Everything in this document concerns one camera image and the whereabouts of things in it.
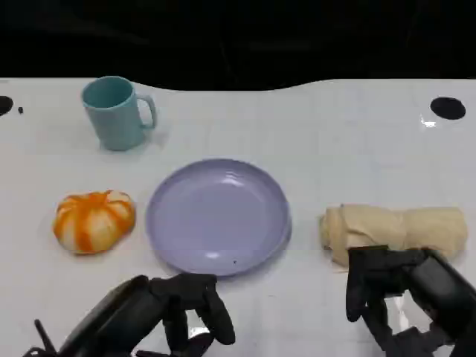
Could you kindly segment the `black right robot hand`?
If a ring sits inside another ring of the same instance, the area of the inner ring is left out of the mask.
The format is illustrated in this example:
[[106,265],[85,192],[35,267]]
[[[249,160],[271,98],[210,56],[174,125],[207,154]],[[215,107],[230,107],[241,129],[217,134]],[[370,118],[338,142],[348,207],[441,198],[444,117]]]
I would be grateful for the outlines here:
[[[348,257],[347,320],[362,318],[386,356],[432,356],[442,346],[475,355],[475,288],[435,250],[380,245],[351,248]],[[385,298],[405,292],[432,320],[429,331],[393,334]]]

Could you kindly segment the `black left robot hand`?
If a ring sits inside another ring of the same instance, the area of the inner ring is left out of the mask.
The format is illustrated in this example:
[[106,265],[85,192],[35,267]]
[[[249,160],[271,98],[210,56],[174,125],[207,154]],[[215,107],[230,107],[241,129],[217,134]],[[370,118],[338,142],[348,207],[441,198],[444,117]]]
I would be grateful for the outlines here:
[[149,279],[138,275],[111,290],[55,349],[40,320],[34,325],[42,347],[27,356],[154,356],[137,345],[158,324],[169,356],[203,356],[218,341],[232,345],[234,326],[212,274],[181,273]]

